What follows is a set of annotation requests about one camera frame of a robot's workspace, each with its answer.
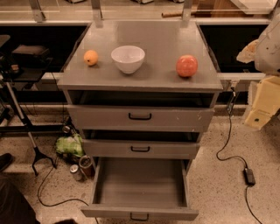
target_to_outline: drawer handle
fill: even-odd
[[[149,116],[136,116],[136,115],[132,115],[131,113],[129,113],[129,119],[130,120],[148,121],[151,119],[151,113],[149,113]]]
[[[149,214],[147,213],[147,217],[145,219],[136,219],[132,217],[132,213],[130,213],[130,219],[132,221],[148,221],[149,220]]]
[[[150,150],[150,146],[148,146],[148,147],[133,147],[133,146],[130,146],[130,149],[132,151],[137,151],[137,152],[148,152]]]

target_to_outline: apple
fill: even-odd
[[[176,72],[181,77],[190,77],[198,70],[198,61],[190,54],[182,55],[176,63]]]
[[[98,54],[94,50],[88,50],[84,54],[84,61],[88,66],[93,66],[98,61]]]

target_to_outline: can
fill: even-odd
[[[88,156],[81,157],[80,160],[79,160],[79,167],[82,169],[83,173],[87,177],[92,176],[93,163],[91,162],[90,157],[88,157]]]
[[[83,178],[82,172],[81,172],[80,167],[77,164],[71,165],[70,172],[72,173],[75,180],[77,180],[77,181],[82,180],[82,178]]]

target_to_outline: terrazzo floor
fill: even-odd
[[[26,112],[33,124],[59,123],[63,120],[61,109],[29,108]],[[253,224],[259,223],[249,212],[245,201],[244,165],[239,159],[221,162],[216,158],[228,138],[229,120],[226,109],[217,109],[208,131],[201,139],[201,147],[188,173],[191,208],[199,210],[194,221],[160,220],[147,224]],[[255,186],[248,189],[248,203],[255,216],[264,224],[280,223],[280,121],[273,118],[262,130],[252,131],[243,124],[243,110],[236,108],[232,116],[230,141],[221,157],[233,155],[246,159],[255,174]],[[10,125],[16,125],[17,118]],[[56,158],[54,145],[60,134],[34,134],[39,149]],[[80,201],[69,201],[58,206],[43,206],[38,199],[38,189],[52,169],[47,160],[36,163],[35,177],[31,164],[33,149],[28,136],[5,134],[0,137],[0,154],[9,152],[13,163],[4,171],[34,208],[42,224],[53,224],[64,219],[77,223],[95,224],[94,218],[86,218]],[[63,200],[77,198],[88,203],[94,178],[76,181],[69,172],[70,164],[59,158],[54,169],[41,187],[39,196],[43,203],[53,205]],[[101,224],[137,223],[118,219],[97,219]]]

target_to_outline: cabinet top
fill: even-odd
[[[222,86],[194,21],[187,27],[181,20],[104,20],[103,27],[91,24],[71,58],[59,87],[64,90],[122,90],[165,92],[213,92]],[[133,74],[119,71],[111,59],[118,46],[139,46],[145,51],[142,66]],[[96,65],[88,66],[83,55],[98,52]],[[199,63],[191,78],[181,78],[176,62],[191,54]]]

